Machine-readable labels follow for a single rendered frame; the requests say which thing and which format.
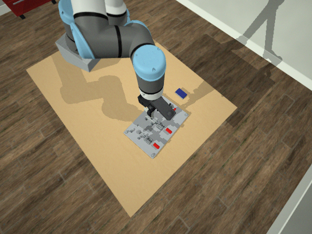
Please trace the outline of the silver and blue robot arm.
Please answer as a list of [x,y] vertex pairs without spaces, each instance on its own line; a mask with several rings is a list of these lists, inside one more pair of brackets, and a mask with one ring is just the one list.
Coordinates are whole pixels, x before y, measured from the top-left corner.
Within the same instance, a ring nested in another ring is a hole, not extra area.
[[147,26],[130,20],[123,0],[60,0],[68,48],[83,59],[130,58],[140,94],[170,121],[176,112],[161,97],[167,67]]

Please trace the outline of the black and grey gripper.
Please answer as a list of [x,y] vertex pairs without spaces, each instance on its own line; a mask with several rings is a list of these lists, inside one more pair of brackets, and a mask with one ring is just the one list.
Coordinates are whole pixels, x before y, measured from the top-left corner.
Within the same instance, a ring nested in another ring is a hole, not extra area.
[[147,100],[147,99],[143,98],[141,94],[137,98],[138,98],[138,102],[144,106],[143,109],[147,112],[147,115],[150,118],[153,118],[156,108],[150,103],[151,100]]

